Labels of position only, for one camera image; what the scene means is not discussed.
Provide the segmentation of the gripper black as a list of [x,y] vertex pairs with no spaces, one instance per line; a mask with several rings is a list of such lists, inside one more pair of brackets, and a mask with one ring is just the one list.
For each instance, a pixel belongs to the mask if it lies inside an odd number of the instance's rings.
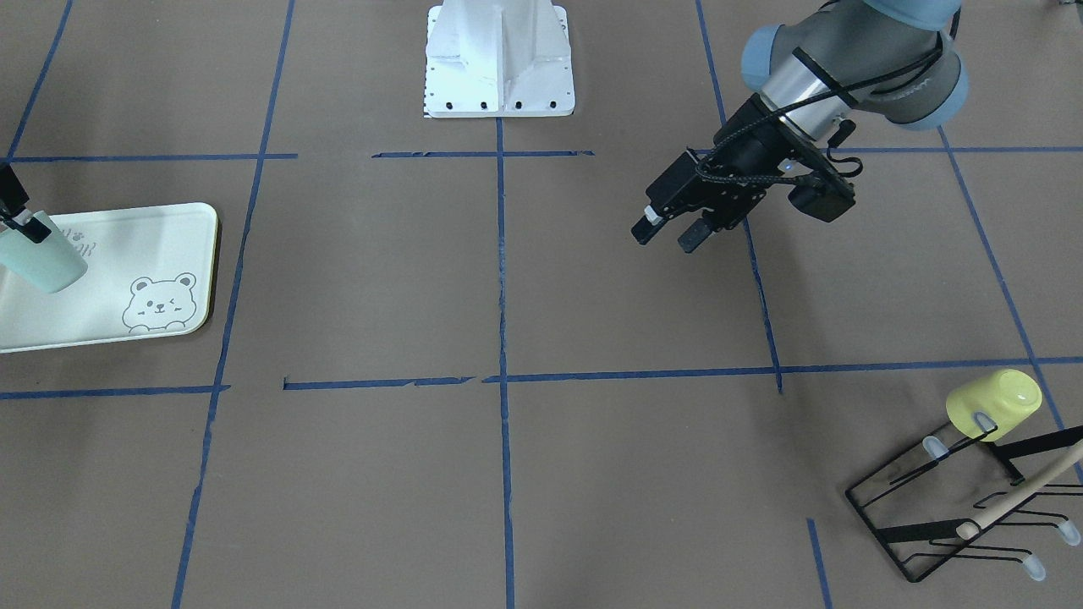
[[1,218],[25,239],[39,244],[49,238],[52,230],[28,211],[28,200],[19,178],[6,161],[1,161]]
[[671,161],[645,187],[649,205],[631,228],[635,242],[645,245],[669,220],[704,211],[706,218],[697,218],[679,236],[680,248],[692,254],[716,231],[730,230],[751,213],[766,189],[781,177],[781,163],[794,159],[778,126],[801,134],[788,121],[769,117],[770,112],[766,101],[754,94],[728,117],[706,155],[684,151]]

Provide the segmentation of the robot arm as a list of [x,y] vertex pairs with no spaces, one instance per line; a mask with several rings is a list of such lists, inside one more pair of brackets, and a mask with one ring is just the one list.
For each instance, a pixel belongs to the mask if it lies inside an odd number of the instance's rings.
[[692,252],[732,230],[774,185],[790,205],[832,222],[854,205],[854,176],[834,157],[854,132],[852,111],[910,130],[943,126],[963,107],[970,77],[953,46],[960,1],[827,1],[795,25],[756,30],[741,59],[748,99],[712,139],[687,150],[645,189],[631,228],[641,245],[677,217],[701,213],[680,236]]

